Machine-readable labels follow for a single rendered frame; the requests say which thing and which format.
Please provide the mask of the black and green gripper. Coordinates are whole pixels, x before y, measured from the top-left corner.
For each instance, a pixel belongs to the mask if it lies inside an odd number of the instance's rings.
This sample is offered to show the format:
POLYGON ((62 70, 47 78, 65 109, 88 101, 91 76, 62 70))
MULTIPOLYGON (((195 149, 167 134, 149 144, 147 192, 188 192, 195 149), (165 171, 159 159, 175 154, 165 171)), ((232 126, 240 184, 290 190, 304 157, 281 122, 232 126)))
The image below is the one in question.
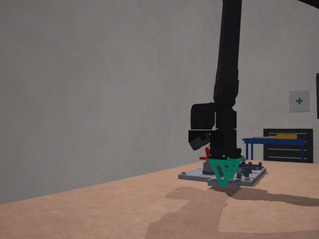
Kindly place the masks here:
POLYGON ((233 179, 239 164, 242 160, 241 148, 237 149, 237 130, 229 129, 229 132, 223 130, 223 149, 209 149, 209 163, 215 173, 218 183, 221 187, 225 187, 228 179, 233 179), (223 156, 225 155, 225 157, 223 156), (218 157, 222 156, 222 157, 218 157), (224 180, 221 180, 217 169, 217 164, 220 165, 224 175, 224 180), (235 165, 234 165, 235 164, 235 165), (227 170, 225 165, 228 166, 227 170))

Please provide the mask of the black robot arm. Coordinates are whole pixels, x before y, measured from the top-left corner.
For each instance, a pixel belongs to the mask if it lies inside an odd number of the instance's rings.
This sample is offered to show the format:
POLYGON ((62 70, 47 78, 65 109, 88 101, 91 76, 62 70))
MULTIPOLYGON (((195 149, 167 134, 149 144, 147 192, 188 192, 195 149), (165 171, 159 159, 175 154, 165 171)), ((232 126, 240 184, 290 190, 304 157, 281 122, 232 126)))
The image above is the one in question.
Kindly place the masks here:
POLYGON ((214 85, 214 103, 194 104, 191 108, 188 142, 193 150, 210 143, 212 149, 223 149, 223 130, 237 128, 233 110, 238 95, 238 54, 242 0, 222 0, 222 19, 218 65, 214 85), (217 88, 217 89, 216 89, 217 88), (220 130, 212 130, 215 125, 220 130), (193 130, 210 129, 210 130, 193 130), (209 135, 210 133, 210 135, 209 135))

